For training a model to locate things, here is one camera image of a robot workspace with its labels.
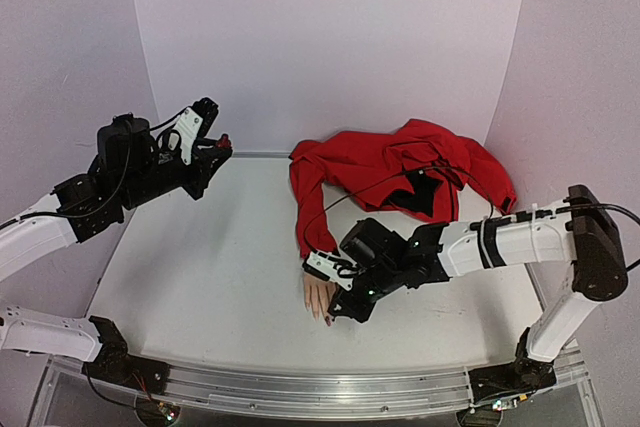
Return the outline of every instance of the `black fabric patch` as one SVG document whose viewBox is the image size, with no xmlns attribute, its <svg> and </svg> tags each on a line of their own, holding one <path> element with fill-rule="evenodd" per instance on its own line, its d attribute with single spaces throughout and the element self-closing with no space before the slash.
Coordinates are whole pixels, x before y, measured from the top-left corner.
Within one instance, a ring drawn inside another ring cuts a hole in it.
<svg viewBox="0 0 640 427">
<path fill-rule="evenodd" d="M 442 181 L 419 172 L 410 172 L 406 177 L 415 194 L 406 190 L 394 190 L 385 203 L 433 217 L 436 189 L 442 185 Z"/>
</svg>

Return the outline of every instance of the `shirt sleeve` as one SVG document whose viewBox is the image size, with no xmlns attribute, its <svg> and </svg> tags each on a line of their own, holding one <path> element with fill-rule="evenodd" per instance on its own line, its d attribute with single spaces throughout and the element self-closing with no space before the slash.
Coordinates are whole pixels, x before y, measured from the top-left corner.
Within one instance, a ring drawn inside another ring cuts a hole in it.
<svg viewBox="0 0 640 427">
<path fill-rule="evenodd" d="M 298 157 L 289 166 L 289 178 L 298 203 L 296 237 L 300 246 L 300 256 L 306 258 L 311 252 L 311 246 L 325 252 L 337 251 L 338 246 L 329 233 L 324 212 L 324 169 L 304 156 Z"/>
<path fill-rule="evenodd" d="M 487 149 L 473 139 L 461 137 L 465 143 L 471 159 L 469 185 L 482 197 L 493 204 L 503 214 L 508 214 L 516 203 L 517 195 L 509 174 Z"/>
</svg>

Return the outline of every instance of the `white backdrop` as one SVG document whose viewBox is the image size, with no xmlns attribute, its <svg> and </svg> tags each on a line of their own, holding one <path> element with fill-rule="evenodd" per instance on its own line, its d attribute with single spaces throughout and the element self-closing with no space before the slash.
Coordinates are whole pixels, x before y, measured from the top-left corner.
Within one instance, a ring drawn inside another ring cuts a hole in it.
<svg viewBox="0 0 640 427">
<path fill-rule="evenodd" d="M 411 117 L 484 141 L 521 0 L 135 2 L 160 117 L 207 95 L 237 150 L 273 152 Z"/>
</svg>

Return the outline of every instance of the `red shirt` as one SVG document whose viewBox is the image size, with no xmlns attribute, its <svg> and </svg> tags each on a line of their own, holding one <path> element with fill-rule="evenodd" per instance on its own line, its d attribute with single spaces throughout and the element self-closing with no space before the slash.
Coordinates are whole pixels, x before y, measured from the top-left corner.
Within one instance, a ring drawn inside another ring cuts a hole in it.
<svg viewBox="0 0 640 427">
<path fill-rule="evenodd" d="M 402 210 L 424 222 L 457 220 L 457 192 L 467 183 L 483 197 L 487 198 L 488 194 L 487 200 L 493 200 L 502 213 L 510 212 L 516 201 L 507 172 L 484 147 L 473 139 L 459 137 L 423 120 L 412 119 L 394 134 L 346 131 L 325 142 L 305 140 L 296 146 L 290 158 L 291 186 L 298 202 L 296 236 L 303 258 L 311 251 L 307 241 L 318 250 L 337 250 L 323 213 L 323 182 L 351 193 L 366 189 L 353 199 L 367 212 Z M 414 194 L 415 191 L 405 175 L 388 178 L 425 166 L 462 169 L 480 186 L 464 173 L 426 170 L 428 177 L 442 181 L 435 189 L 432 216 L 391 204 L 388 198 L 392 193 L 401 190 Z M 381 183 L 367 189 L 377 182 Z"/>
</svg>

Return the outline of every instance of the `corner wall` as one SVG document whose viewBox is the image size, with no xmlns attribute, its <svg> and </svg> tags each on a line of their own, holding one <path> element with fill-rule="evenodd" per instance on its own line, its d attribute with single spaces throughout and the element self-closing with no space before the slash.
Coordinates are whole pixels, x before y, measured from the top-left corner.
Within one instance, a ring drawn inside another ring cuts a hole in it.
<svg viewBox="0 0 640 427">
<path fill-rule="evenodd" d="M 86 171 L 114 115 L 157 119 L 133 0 L 0 0 L 0 219 Z M 82 316 L 123 231 L 35 262 L 0 284 L 20 305 Z M 0 352 L 0 421 L 26 423 L 44 356 Z"/>
<path fill-rule="evenodd" d="M 640 213 L 640 0 L 523 0 L 486 146 L 504 163 L 520 207 L 583 183 Z M 620 219 L 627 262 L 640 231 Z M 545 293 L 565 266 L 535 266 Z M 606 425 L 637 425 L 640 270 L 627 292 L 578 332 Z"/>
</svg>

